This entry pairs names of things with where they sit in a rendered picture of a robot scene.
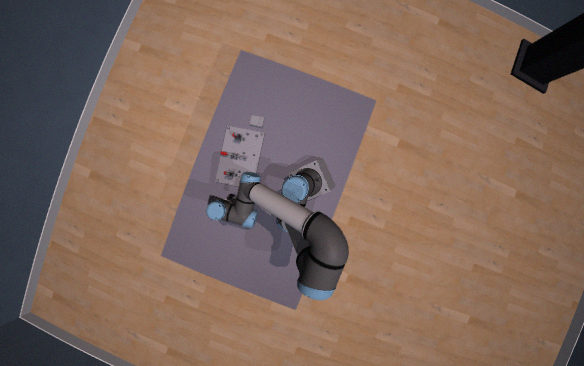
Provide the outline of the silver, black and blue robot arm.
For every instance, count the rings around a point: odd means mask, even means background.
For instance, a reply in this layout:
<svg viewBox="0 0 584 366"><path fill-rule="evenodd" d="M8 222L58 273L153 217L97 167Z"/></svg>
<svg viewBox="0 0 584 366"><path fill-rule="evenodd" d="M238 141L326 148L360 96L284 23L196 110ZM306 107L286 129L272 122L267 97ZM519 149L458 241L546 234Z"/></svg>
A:
<svg viewBox="0 0 584 366"><path fill-rule="evenodd" d="M283 195L261 184L260 179L256 173L242 174L236 206L227 198L210 195L207 216L252 228L258 214L253 210L255 203L273 214L278 227L289 233L296 250L299 291L314 300L330 298L347 262L349 248L343 232L331 218L305 208L308 197L320 191L321 176L314 169L302 169L285 180Z"/></svg>

